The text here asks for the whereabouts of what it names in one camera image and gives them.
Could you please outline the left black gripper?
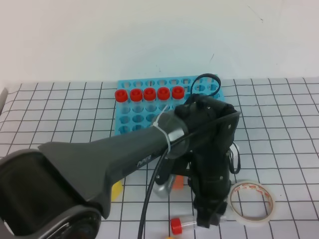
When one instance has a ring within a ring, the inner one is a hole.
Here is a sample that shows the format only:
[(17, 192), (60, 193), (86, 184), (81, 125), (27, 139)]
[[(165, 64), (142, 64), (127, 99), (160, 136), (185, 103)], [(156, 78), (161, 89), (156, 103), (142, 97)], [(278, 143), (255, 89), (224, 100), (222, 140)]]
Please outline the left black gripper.
[(230, 146), (234, 143), (238, 117), (216, 119), (195, 130), (189, 137), (190, 186), (195, 195), (198, 227), (210, 228), (222, 221), (227, 210), (227, 196), (231, 182), (229, 174), (240, 170), (235, 167)]

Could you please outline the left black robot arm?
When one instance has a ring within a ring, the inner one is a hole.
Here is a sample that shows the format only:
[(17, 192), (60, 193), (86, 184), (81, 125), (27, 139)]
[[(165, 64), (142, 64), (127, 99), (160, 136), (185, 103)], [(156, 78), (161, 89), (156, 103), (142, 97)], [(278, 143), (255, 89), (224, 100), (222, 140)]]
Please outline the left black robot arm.
[(218, 225), (230, 191), (230, 146), (240, 112), (197, 96), (146, 128), (89, 143), (48, 142), (0, 161), (3, 239), (93, 239), (112, 186), (154, 159), (151, 184), (188, 177), (196, 222)]

